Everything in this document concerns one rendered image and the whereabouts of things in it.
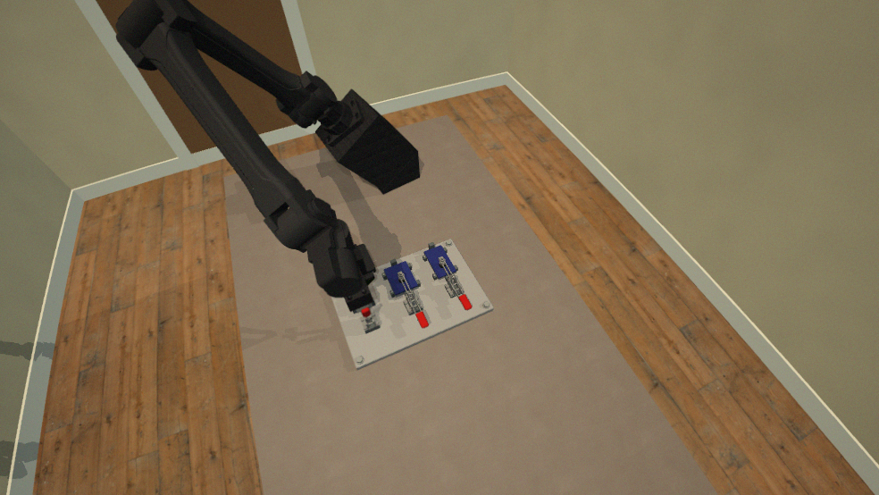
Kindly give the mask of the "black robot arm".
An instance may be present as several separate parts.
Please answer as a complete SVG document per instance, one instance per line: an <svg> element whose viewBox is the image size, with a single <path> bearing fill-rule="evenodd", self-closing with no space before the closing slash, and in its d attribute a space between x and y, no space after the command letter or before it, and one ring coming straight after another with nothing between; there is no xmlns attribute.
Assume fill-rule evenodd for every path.
<svg viewBox="0 0 879 495"><path fill-rule="evenodd" d="M373 302L367 271L356 244L353 252L347 224L280 164L197 49L275 96L280 111L301 128L320 122L331 147L364 123L358 102L337 102L320 77L282 69L188 0L133 0L117 20L116 39L130 60L143 70L158 69L169 81L242 179L278 241L307 251L317 284L344 298L350 312L367 308Z"/></svg>

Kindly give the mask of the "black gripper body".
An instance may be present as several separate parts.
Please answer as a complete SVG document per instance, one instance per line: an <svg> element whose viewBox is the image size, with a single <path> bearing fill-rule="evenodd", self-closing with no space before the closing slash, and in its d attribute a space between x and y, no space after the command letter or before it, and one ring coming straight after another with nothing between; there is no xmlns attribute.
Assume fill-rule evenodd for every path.
<svg viewBox="0 0 879 495"><path fill-rule="evenodd" d="M375 265L374 265L370 255L368 253L368 250L367 250L365 244L360 244L357 247L362 255L362 258L364 260L364 265L365 265L365 268L367 271L367 274L365 274L363 276L364 276L365 281L368 281L374 277L373 273L376 272L376 268L375 268Z"/></svg>

